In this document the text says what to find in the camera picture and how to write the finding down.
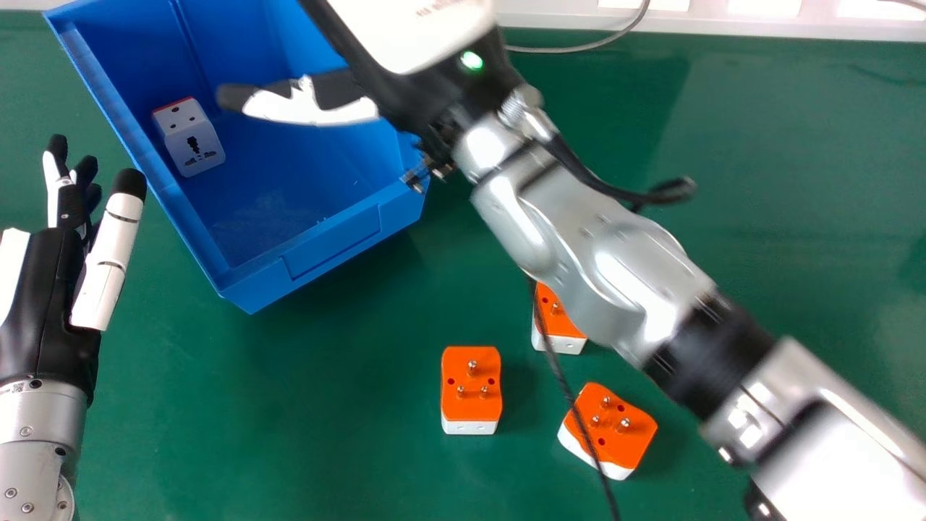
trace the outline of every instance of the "blue bin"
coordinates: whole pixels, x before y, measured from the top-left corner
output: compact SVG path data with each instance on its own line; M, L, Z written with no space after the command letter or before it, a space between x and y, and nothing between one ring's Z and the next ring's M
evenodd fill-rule
M221 83L340 69L296 0L81 0L46 13L212 286L249 313L417 221L416 138L385 121L307 128L222 111ZM226 162L183 178L151 111L188 95Z

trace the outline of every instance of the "white wall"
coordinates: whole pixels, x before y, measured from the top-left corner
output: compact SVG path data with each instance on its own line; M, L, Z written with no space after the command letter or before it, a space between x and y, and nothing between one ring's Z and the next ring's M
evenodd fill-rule
M640 0L495 2L501 23L509 27L603 30L619 27L640 5ZM65 3L0 0L0 9L47 9ZM637 30L926 42L925 19L922 11L879 0L652 0Z

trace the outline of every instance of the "robotic hand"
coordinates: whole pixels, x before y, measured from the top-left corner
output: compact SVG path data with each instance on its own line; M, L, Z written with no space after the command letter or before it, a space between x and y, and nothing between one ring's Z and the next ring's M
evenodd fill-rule
M0 519L69 521L101 332L125 280L145 180L120 172L102 220L96 158L70 170L68 142L43 154L48 228L0 232Z
M350 69L228 86L223 107L302 124L380 115L419 135L432 171L463 172L508 254L583 333L652 377L725 462L749 470L754 518L926 519L926 449L621 204L659 197L605 184L576 158L508 62L491 0L300 3Z

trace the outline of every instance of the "gray cable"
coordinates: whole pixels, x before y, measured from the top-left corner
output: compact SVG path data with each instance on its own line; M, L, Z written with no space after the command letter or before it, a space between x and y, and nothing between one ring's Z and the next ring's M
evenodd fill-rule
M913 0L894 0L896 2L913 2ZM528 53L535 55L567 55L572 53L582 53L585 51L591 51L592 49L597 49L604 45L614 42L618 38L626 35L628 32L633 31L633 28L636 27L641 21L643 21L644 16L646 16L646 11L649 10L650 0L643 0L643 3L640 4L640 9L637 11L633 20L624 26L622 29L618 30L614 34L611 34L607 38L598 40L597 42L591 42L590 44L574 45L572 47L521 47L518 45L506 45L505 49L512 53Z
M922 2L917 2L917 0L881 0L882 2L894 2L895 4L901 4L903 6L910 6L914 9L919 9L920 11L926 11L926 4Z

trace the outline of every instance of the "white plug adapter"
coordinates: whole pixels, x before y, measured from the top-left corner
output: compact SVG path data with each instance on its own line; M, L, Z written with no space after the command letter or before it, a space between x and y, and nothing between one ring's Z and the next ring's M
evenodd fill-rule
M151 117L183 177L193 177L225 162L216 129L194 98L185 97L156 108Z

